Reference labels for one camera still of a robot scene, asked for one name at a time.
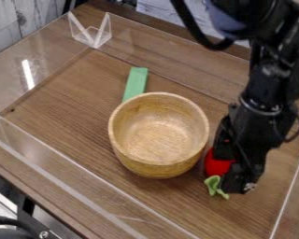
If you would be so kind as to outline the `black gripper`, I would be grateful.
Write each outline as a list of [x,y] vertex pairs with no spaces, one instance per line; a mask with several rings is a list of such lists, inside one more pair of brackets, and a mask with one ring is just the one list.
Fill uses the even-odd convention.
[[288,134],[298,119],[296,104],[262,105],[244,96],[240,104],[230,104],[214,141],[214,158],[230,161],[220,186],[226,193],[246,194],[254,190],[270,151],[296,138]]

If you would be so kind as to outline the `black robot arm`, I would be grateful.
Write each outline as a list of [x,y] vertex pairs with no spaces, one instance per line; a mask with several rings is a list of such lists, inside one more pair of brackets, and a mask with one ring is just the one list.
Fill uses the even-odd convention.
[[269,152],[294,140],[299,125],[299,5],[293,0],[209,0],[217,30],[253,47],[240,102],[220,122],[206,171],[218,188],[246,193],[266,170]]

